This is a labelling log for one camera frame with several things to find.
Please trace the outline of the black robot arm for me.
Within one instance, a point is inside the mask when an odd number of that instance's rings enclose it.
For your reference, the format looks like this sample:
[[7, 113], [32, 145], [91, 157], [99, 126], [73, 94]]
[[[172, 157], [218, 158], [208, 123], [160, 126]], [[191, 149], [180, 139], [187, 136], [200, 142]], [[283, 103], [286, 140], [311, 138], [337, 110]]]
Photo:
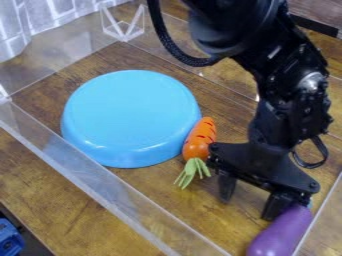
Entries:
[[290, 206], [306, 206], [319, 183], [303, 172], [321, 166], [301, 160], [295, 146], [319, 135], [329, 115], [327, 62], [298, 29], [286, 0], [183, 0], [191, 37], [215, 57], [230, 57], [256, 81], [259, 103], [248, 141], [215, 142], [207, 165], [216, 170], [219, 197], [227, 201], [239, 180], [270, 192], [262, 218], [274, 220]]

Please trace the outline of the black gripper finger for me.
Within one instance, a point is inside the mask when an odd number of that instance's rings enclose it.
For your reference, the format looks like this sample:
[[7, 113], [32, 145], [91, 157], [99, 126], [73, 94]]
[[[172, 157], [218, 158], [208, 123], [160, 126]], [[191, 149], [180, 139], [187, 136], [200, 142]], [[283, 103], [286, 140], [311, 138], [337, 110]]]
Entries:
[[263, 211], [262, 219], [273, 221], [291, 206], [293, 196], [286, 193], [273, 193], [269, 196]]
[[230, 173], [223, 173], [218, 177], [219, 199], [227, 203], [235, 191], [236, 178]]

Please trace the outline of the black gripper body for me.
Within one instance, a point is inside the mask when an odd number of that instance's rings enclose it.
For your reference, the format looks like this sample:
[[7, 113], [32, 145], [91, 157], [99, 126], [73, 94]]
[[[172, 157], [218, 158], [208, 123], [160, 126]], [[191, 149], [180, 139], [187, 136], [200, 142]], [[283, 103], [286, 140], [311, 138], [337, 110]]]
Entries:
[[215, 142], [208, 146], [207, 166], [218, 177], [230, 173], [273, 193], [286, 193], [293, 200], [307, 200], [319, 183], [290, 160], [293, 147], [285, 140], [286, 117], [277, 115], [267, 103], [259, 103], [248, 125], [248, 141], [239, 144]]

